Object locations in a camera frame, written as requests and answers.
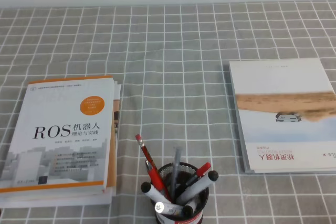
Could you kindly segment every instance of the gray checkered tablecloth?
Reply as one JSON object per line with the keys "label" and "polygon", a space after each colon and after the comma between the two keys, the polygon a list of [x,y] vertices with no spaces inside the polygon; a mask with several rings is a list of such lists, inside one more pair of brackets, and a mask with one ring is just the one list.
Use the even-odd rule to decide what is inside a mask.
{"label": "gray checkered tablecloth", "polygon": [[229,60],[319,57],[336,88],[336,2],[0,10],[3,166],[28,82],[113,74],[122,85],[112,205],[5,209],[1,224],[155,223],[134,136],[219,172],[206,224],[336,223],[336,176],[246,175]]}

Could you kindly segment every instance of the white book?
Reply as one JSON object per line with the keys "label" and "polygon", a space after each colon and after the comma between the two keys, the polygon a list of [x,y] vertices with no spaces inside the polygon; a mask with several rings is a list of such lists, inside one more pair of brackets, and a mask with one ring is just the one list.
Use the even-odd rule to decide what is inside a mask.
{"label": "white book", "polygon": [[336,97],[319,59],[231,61],[246,172],[336,169]]}
{"label": "white book", "polygon": [[[116,81],[114,82],[114,108],[119,111],[119,100],[120,100],[120,88],[121,85]],[[110,149],[113,149],[113,139],[111,139]],[[115,147],[114,156],[110,156],[110,158],[115,158],[117,156],[117,147]],[[116,163],[112,164],[114,168],[109,167],[109,176],[112,176],[112,181],[116,178]],[[20,197],[0,197],[0,208],[23,208],[23,207],[54,207],[54,206],[79,206],[79,205],[104,205],[110,204],[112,201],[112,197],[116,195],[116,187],[109,186],[103,191],[100,191],[97,194],[93,194],[91,191],[77,195],[76,193],[70,194],[69,192],[65,195],[58,194],[56,197],[51,195],[46,195],[45,197],[38,197],[32,199],[30,197],[24,199],[22,196]]]}
{"label": "white book", "polygon": [[102,193],[113,99],[111,76],[30,83],[0,178],[0,197]]}

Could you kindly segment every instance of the red marker cap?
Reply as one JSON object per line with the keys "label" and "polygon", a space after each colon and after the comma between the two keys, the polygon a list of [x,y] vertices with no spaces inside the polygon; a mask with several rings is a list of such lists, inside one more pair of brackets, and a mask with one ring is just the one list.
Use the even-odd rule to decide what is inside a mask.
{"label": "red marker cap", "polygon": [[205,163],[201,168],[197,169],[196,174],[198,177],[202,177],[203,174],[209,170],[211,167],[211,164],[209,162]]}

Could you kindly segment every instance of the pen holder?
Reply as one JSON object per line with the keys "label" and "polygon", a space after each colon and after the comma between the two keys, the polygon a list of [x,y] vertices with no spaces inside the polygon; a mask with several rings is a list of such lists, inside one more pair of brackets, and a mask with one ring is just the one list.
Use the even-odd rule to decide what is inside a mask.
{"label": "pen holder", "polygon": [[[159,169],[160,176],[167,188],[169,188],[170,185],[172,171],[172,163],[166,164]],[[197,168],[195,166],[180,162],[180,172],[176,179],[176,187],[178,187],[180,183],[185,183],[196,171]],[[208,197],[209,188],[206,188],[199,193],[200,202],[191,217],[177,217],[156,212],[156,222],[158,224],[201,224],[203,220],[203,209],[208,201]]]}

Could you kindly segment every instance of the pen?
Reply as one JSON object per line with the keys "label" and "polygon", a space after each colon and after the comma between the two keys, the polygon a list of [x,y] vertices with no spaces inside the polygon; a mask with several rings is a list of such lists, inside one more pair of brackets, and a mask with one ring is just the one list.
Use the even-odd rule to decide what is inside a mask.
{"label": "pen", "polygon": [[141,191],[154,202],[170,203],[158,190],[149,182],[141,184]]}
{"label": "pen", "polygon": [[197,194],[187,204],[185,204],[182,209],[183,216],[191,217],[194,214],[199,201],[200,201],[200,196]]}
{"label": "pen", "polygon": [[191,186],[193,183],[197,181],[199,177],[202,177],[203,174],[209,170],[211,167],[211,164],[209,162],[205,163],[202,167],[197,169],[197,171],[188,179],[188,181],[185,184],[181,184],[177,189],[176,189],[176,197],[180,196],[186,189],[187,187]]}
{"label": "pen", "polygon": [[164,215],[174,215],[174,216],[182,216],[183,207],[175,204],[157,202],[155,204],[155,211],[159,214]]}
{"label": "pen", "polygon": [[137,139],[137,142],[138,142],[138,144],[140,145],[140,148],[141,148],[143,154],[145,155],[145,157],[146,157],[148,163],[150,163],[151,166],[152,166],[151,174],[152,174],[152,176],[155,178],[155,182],[157,182],[156,185],[155,185],[154,182],[153,182],[154,187],[156,187],[156,186],[161,187],[161,186],[162,186],[162,189],[159,189],[159,188],[157,188],[157,189],[158,189],[158,190],[164,190],[164,192],[165,192],[165,196],[167,197],[168,200],[171,201],[170,194],[169,194],[169,192],[168,192],[166,186],[164,185],[164,183],[163,183],[163,181],[162,181],[162,178],[161,178],[161,176],[160,176],[160,174],[159,174],[159,171],[158,171],[158,169],[157,169],[157,167],[156,167],[156,165],[155,165],[155,163],[154,163],[154,161],[153,161],[153,159],[152,159],[152,157],[151,157],[151,154],[149,154],[149,151],[147,150],[147,147],[146,147],[145,144],[143,143],[141,136],[138,134],[138,135],[135,136],[135,138]]}
{"label": "pen", "polygon": [[147,168],[147,172],[148,172],[148,175],[150,176],[151,178],[151,181],[152,181],[152,184],[153,186],[161,193],[163,194],[166,198],[168,198],[168,195],[166,193],[166,187],[164,186],[163,182],[162,182],[162,179],[159,175],[158,172],[156,172],[152,165],[146,160],[145,161],[146,163],[146,168]]}
{"label": "pen", "polygon": [[176,189],[176,179],[177,175],[180,171],[180,161],[181,161],[181,148],[177,147],[173,162],[173,171],[171,175],[171,182],[170,182],[170,196],[172,200],[175,199],[175,189]]}
{"label": "pen", "polygon": [[192,186],[188,188],[188,190],[184,191],[177,199],[176,203],[179,205],[184,205],[190,199],[196,196],[196,194],[203,191],[205,188],[213,184],[218,179],[218,172],[215,170],[211,170],[202,178],[200,178],[197,182],[195,182]]}

